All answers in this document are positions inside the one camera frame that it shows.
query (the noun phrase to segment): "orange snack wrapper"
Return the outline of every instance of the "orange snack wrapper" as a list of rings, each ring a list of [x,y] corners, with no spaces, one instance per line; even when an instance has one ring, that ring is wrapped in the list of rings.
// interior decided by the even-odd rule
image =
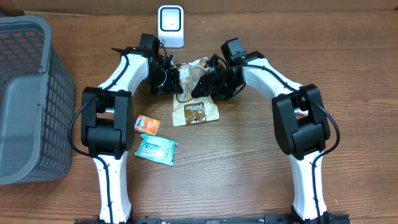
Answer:
[[[134,127],[140,133],[156,135],[160,128],[160,121],[140,114]]]

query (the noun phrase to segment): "table surface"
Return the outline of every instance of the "table surface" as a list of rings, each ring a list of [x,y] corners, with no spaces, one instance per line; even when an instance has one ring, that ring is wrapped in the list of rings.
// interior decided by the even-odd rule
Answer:
[[[76,106],[86,86],[119,65],[111,47],[157,33],[156,16],[49,17],[53,45],[76,81]],[[179,62],[221,54],[239,37],[295,82],[316,84],[339,124],[341,143],[323,161],[328,211],[353,223],[398,222],[398,12],[187,14]],[[173,127],[172,97],[133,97],[134,115],[161,120],[159,136],[178,141],[174,166],[129,154],[127,189],[135,217],[250,217],[290,213],[294,199],[288,157],[275,137],[271,104],[250,86],[217,102],[220,120]],[[74,140],[80,142],[80,120]],[[334,143],[334,132],[327,146]],[[131,149],[137,150],[137,133]],[[73,223],[100,212],[91,159],[73,153],[64,179],[0,187],[0,223]]]

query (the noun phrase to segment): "wooden tabletop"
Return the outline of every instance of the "wooden tabletop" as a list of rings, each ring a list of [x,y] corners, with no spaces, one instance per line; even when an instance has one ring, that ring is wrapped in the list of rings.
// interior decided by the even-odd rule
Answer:
[[[157,33],[157,16],[49,17],[53,45],[76,82],[76,110],[86,86],[98,86],[119,65],[111,47]],[[179,62],[221,54],[239,37],[286,77],[316,84],[341,131],[324,159],[329,212],[353,223],[398,222],[398,12],[187,14],[185,46],[167,49]],[[294,199],[288,157],[275,137],[271,104],[250,86],[217,102],[220,120],[173,127],[172,97],[133,97],[134,115],[161,120],[159,136],[178,141],[174,166],[134,156],[127,189],[135,217],[250,217],[290,213]],[[335,135],[327,142],[334,143]],[[80,120],[75,142],[80,142]],[[100,212],[92,159],[73,153],[64,179],[0,187],[0,223],[73,223]]]

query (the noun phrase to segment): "snack bag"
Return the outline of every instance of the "snack bag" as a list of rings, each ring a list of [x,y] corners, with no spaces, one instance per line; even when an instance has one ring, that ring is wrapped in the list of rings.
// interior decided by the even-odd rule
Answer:
[[[220,118],[218,107],[214,104],[210,96],[195,99],[191,97],[191,92],[196,87],[199,78],[213,71],[213,68],[207,66],[207,60],[208,58],[204,57],[191,63],[177,65],[180,72],[180,84],[184,92],[174,95],[174,126],[197,124]]]
[[[177,142],[147,134],[141,134],[141,137],[142,143],[134,155],[169,166],[174,165],[174,147],[178,146]]]
[[[140,114],[134,128],[140,133],[156,135],[160,128],[160,121]]]

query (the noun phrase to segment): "brown label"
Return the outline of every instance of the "brown label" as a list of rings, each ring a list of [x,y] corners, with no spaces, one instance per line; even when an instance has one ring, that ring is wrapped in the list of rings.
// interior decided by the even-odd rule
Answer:
[[[205,104],[203,102],[184,105],[186,124],[197,124],[206,121]]]

